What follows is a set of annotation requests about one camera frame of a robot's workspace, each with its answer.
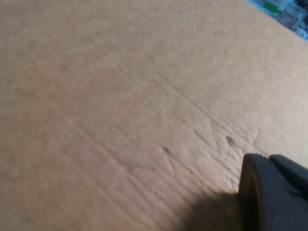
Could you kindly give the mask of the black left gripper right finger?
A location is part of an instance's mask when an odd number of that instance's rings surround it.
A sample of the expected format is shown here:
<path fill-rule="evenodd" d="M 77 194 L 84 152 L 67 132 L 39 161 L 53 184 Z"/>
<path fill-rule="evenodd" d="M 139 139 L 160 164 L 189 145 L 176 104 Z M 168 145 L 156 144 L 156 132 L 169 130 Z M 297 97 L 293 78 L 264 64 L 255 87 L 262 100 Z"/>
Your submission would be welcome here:
<path fill-rule="evenodd" d="M 308 194 L 308 169 L 280 154 L 273 154 L 269 160 L 277 167 L 287 181 L 303 195 Z"/>

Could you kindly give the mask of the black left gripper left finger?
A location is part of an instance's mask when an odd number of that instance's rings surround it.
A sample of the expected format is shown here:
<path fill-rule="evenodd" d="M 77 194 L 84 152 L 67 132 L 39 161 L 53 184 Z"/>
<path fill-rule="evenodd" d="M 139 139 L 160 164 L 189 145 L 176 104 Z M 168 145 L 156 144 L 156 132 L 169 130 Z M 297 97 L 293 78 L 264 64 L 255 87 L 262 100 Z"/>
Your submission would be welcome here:
<path fill-rule="evenodd" d="M 260 154 L 245 154 L 238 198 L 245 231 L 306 231 L 308 195 L 303 195 Z"/>

